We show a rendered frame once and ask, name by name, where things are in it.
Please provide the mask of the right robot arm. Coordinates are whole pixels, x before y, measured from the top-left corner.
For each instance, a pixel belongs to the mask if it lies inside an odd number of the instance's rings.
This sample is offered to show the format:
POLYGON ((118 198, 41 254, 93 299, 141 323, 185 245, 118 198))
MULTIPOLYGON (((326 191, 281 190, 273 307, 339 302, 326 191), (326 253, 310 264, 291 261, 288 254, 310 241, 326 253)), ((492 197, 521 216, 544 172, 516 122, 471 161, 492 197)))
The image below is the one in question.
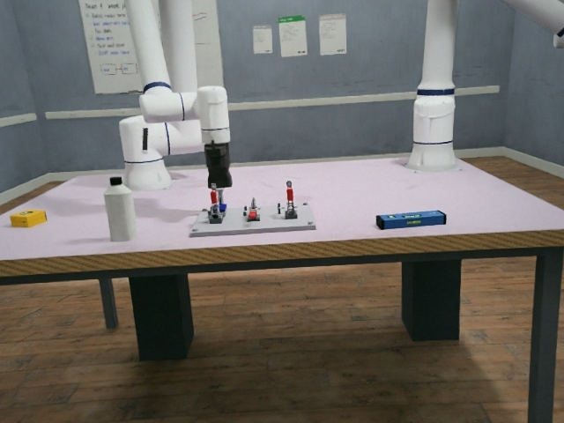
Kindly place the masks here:
POLYGON ((119 123, 130 190, 170 185, 163 155, 202 152, 201 131, 229 130, 226 90, 197 89, 191 0, 158 2, 163 50, 152 0, 124 0, 144 91, 142 115, 119 123))

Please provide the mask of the toggle clamp with red handle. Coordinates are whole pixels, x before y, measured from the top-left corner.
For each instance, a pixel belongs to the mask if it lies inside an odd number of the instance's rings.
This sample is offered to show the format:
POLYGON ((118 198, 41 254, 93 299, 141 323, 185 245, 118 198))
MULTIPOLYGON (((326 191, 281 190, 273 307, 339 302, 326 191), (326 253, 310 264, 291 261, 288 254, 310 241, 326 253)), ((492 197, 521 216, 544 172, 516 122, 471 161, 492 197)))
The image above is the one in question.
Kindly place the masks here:
POLYGON ((292 189, 292 182, 291 181, 287 181, 286 182, 287 185, 287 211, 285 211, 285 217, 286 219, 297 219, 298 218, 298 214, 297 214, 297 210, 294 209, 294 202, 293 202, 293 189, 292 189), (290 188, 290 189, 289 189, 290 188), (289 203, 289 201, 292 201, 291 203, 289 203), (291 205, 289 205, 291 204, 291 205), (289 207, 292 206, 293 209, 289 210, 289 207))

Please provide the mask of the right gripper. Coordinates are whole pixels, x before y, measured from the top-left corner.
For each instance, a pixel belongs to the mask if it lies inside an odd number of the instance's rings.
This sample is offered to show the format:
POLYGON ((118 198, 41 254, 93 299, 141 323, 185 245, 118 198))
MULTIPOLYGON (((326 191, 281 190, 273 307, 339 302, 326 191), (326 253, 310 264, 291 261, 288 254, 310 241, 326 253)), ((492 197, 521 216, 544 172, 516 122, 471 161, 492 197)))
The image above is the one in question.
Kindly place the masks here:
POLYGON ((218 186, 216 188, 216 192, 218 193, 218 203, 223 204, 224 189, 231 188, 233 186, 232 176, 229 172, 230 155, 229 144, 227 143, 230 141, 230 133, 229 130, 211 132, 201 131, 201 138, 202 143, 205 144, 204 155, 206 167, 209 173, 207 178, 208 189, 211 188, 212 183, 216 183, 218 186))

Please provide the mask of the blue spirit level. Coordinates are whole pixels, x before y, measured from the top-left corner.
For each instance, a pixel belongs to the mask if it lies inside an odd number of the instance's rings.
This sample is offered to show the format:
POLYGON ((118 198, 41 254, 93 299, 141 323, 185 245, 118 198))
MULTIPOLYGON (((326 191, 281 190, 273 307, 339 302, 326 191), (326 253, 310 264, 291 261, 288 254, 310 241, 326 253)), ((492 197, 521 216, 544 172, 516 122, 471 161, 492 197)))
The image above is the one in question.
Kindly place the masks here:
POLYGON ((440 210, 376 215, 376 225, 381 230, 446 224, 447 214, 440 210))

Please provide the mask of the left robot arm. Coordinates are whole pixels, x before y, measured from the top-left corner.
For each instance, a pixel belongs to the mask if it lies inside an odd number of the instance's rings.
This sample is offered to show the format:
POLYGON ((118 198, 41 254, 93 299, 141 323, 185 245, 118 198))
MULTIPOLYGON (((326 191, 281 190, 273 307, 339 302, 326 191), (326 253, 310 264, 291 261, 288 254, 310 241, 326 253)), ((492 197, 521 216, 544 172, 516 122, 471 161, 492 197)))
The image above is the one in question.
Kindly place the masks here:
MULTIPOLYGON (((564 48, 563 3, 501 1, 554 33, 554 47, 564 48)), ((414 141, 408 162, 412 170, 437 172, 456 168, 452 149, 455 109, 452 70, 458 5, 459 0, 428 0, 422 82, 413 108, 414 141)))

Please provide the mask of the white bottle with black cap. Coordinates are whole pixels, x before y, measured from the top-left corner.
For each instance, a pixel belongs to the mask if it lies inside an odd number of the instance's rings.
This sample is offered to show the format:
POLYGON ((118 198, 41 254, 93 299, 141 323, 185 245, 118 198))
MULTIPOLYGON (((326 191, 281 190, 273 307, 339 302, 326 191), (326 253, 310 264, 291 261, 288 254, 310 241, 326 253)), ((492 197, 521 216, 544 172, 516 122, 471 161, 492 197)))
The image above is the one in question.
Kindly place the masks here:
POLYGON ((132 191, 122 184, 121 176, 109 178, 104 192, 111 241, 134 241, 138 238, 132 191))

